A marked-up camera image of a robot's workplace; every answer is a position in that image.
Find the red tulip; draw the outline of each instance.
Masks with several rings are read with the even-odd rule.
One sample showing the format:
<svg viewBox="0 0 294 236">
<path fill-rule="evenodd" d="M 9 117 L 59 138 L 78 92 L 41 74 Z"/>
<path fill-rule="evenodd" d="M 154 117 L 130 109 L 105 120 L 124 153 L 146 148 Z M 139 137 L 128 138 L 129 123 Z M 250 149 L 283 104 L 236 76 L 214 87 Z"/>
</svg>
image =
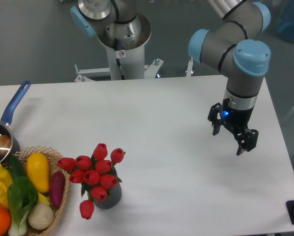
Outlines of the red tulip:
<svg viewBox="0 0 294 236">
<path fill-rule="evenodd" d="M 80 203 L 79 210 L 82 218 L 89 220 L 94 211 L 94 204 L 90 200 L 84 200 L 82 203 Z"/>
<path fill-rule="evenodd" d="M 117 185 L 118 179 L 113 175 L 103 175 L 99 183 L 104 189 L 110 189 Z"/>
<path fill-rule="evenodd" d="M 95 169 L 100 174 L 104 174 L 104 173 L 109 172 L 111 170 L 111 168 L 112 168 L 112 163 L 110 160 L 97 161 L 95 164 Z"/>
<path fill-rule="evenodd" d="M 58 165 L 65 171 L 73 171 L 76 167 L 76 160 L 74 158 L 63 157 L 58 161 Z"/>
<path fill-rule="evenodd" d="M 85 172 L 82 170 L 74 170 L 73 173 L 69 176 L 69 181 L 72 183 L 83 183 L 84 175 Z"/>
<path fill-rule="evenodd" d="M 86 171 L 84 175 L 84 181 L 89 185 L 97 184 L 100 181 L 99 172 L 94 170 Z"/>
<path fill-rule="evenodd" d="M 111 160 L 113 163 L 120 163 L 124 158 L 124 151 L 120 148 L 114 149 L 111 152 Z"/>
<path fill-rule="evenodd" d="M 79 156 L 76 158 L 77 166 L 82 171 L 90 170 L 92 167 L 92 162 L 88 156 Z"/>
<path fill-rule="evenodd" d="M 105 144 L 98 144 L 93 151 L 93 157 L 97 160 L 103 160 L 108 155 L 107 146 Z"/>
<path fill-rule="evenodd" d="M 107 191 L 101 187 L 101 186 L 95 186 L 93 189 L 90 191 L 90 194 L 92 197 L 98 201 L 103 201 L 107 198 L 108 193 Z"/>
</svg>

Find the gray vase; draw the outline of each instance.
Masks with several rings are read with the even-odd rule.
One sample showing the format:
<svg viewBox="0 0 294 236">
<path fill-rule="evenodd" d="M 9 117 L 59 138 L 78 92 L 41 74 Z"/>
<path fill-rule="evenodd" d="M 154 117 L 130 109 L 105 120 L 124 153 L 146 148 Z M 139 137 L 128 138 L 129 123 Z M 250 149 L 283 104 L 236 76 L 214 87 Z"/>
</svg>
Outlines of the gray vase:
<svg viewBox="0 0 294 236">
<path fill-rule="evenodd" d="M 110 196 L 107 196 L 107 198 L 105 200 L 102 201 L 98 201 L 98 200 L 94 200 L 93 203 L 101 209 L 110 209 L 112 207 L 114 207 L 116 204 L 118 204 L 118 202 L 120 201 L 121 197 L 122 197 L 122 189 L 121 189 L 121 185 L 119 184 L 119 182 L 117 183 L 116 186 L 114 186 L 113 188 L 110 188 L 108 190 L 110 192 Z"/>
</svg>

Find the bok choy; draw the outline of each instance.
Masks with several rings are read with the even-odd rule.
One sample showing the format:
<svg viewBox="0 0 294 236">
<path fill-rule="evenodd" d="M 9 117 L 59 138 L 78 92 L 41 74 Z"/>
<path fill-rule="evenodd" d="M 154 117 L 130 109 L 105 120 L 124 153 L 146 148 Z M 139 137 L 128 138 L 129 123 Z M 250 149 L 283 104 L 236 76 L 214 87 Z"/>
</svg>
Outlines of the bok choy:
<svg viewBox="0 0 294 236">
<path fill-rule="evenodd" d="M 38 193 L 29 180 L 24 176 L 14 179 L 7 191 L 11 226 L 10 236 L 23 236 L 27 232 L 27 216 L 32 206 L 37 202 Z"/>
</svg>

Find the blue pan handle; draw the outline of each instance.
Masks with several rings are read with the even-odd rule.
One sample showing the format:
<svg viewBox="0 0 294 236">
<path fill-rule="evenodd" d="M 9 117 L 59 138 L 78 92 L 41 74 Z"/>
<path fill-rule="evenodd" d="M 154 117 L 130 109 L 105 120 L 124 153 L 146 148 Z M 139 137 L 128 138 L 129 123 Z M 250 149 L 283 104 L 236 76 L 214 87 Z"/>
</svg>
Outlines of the blue pan handle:
<svg viewBox="0 0 294 236">
<path fill-rule="evenodd" d="M 28 91 L 31 83 L 30 81 L 24 81 L 22 85 L 20 85 L 20 88 L 17 90 L 13 98 L 10 100 L 9 104 L 5 108 L 5 111 L 3 115 L 1 116 L 0 121 L 4 124 L 11 124 L 11 121 L 13 120 L 14 111 L 21 101 L 21 99 L 24 97 L 26 92 Z"/>
</svg>

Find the gray floor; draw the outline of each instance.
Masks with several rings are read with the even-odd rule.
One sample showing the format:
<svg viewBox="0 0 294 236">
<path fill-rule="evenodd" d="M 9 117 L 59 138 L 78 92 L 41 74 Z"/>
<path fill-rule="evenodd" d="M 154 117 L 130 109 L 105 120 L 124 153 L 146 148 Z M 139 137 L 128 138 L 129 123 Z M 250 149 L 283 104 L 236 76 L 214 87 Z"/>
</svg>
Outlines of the gray floor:
<svg viewBox="0 0 294 236">
<path fill-rule="evenodd" d="M 294 44 L 277 36 L 273 23 L 278 8 L 272 7 L 276 1 L 262 0 L 273 17 L 258 39 L 272 51 L 266 81 L 294 168 L 294 114 L 282 122 L 294 105 Z M 79 69 L 108 67 L 105 50 L 98 40 L 83 36 L 74 25 L 69 9 L 75 3 L 0 0 L 0 86 L 24 80 L 34 84 L 72 82 L 76 78 L 76 63 Z M 163 77 L 184 75 L 189 60 L 187 45 L 196 30 L 213 30 L 222 24 L 206 0 L 138 0 L 138 10 L 152 27 L 146 63 L 155 58 L 164 60 Z M 194 63 L 194 69 L 195 75 L 216 74 L 198 63 Z"/>
</svg>

